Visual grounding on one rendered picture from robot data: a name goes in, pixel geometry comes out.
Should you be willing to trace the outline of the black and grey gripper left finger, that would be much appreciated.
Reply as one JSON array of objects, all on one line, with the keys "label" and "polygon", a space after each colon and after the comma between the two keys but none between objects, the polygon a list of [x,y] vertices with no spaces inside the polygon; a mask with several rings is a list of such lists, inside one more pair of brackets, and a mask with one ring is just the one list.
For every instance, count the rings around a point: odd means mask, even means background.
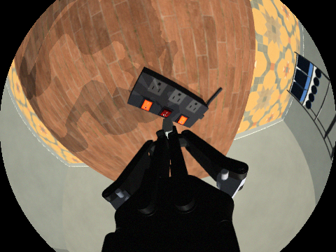
[{"label": "black and grey gripper left finger", "polygon": [[115,210],[135,191],[134,207],[143,214],[149,214],[154,210],[159,178],[169,177],[167,118],[163,119],[162,129],[156,134],[157,140],[147,140],[116,181],[103,191],[102,197]]}]

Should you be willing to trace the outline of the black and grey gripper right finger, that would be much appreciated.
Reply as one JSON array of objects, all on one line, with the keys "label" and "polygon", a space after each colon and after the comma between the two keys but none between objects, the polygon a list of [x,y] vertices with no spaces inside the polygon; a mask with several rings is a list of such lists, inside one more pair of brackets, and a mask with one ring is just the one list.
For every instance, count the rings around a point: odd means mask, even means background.
[{"label": "black and grey gripper right finger", "polygon": [[249,170],[245,162],[224,156],[189,129],[178,134],[171,117],[167,118],[167,135],[171,160],[171,196],[177,209],[187,211],[195,204],[181,147],[185,147],[216,182],[217,187],[232,199],[243,188]]}]

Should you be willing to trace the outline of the black power strip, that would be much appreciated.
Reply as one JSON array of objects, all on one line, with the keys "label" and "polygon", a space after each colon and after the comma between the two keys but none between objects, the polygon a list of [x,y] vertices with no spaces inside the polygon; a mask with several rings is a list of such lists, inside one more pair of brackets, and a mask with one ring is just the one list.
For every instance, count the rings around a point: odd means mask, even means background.
[{"label": "black power strip", "polygon": [[220,87],[205,103],[178,83],[144,67],[127,103],[163,118],[171,117],[173,122],[191,128],[203,119],[203,114],[221,90]]}]

